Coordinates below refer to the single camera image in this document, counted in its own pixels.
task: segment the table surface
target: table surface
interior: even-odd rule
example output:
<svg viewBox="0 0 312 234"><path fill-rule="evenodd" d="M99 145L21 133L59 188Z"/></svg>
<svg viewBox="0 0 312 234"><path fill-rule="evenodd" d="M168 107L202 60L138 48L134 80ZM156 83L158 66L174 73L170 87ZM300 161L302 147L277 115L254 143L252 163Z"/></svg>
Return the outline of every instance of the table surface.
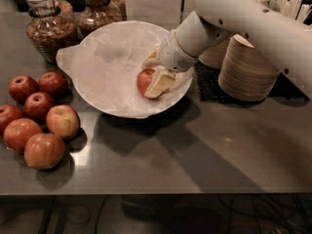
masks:
<svg viewBox="0 0 312 234"><path fill-rule="evenodd" d="M0 14L0 104L16 104L11 78L57 67L31 46L23 13ZM28 168L0 140L0 195L311 192L312 104L270 97L257 104L186 96L147 119L99 112L72 87L63 100L81 118L79 136L51 171Z"/></svg>

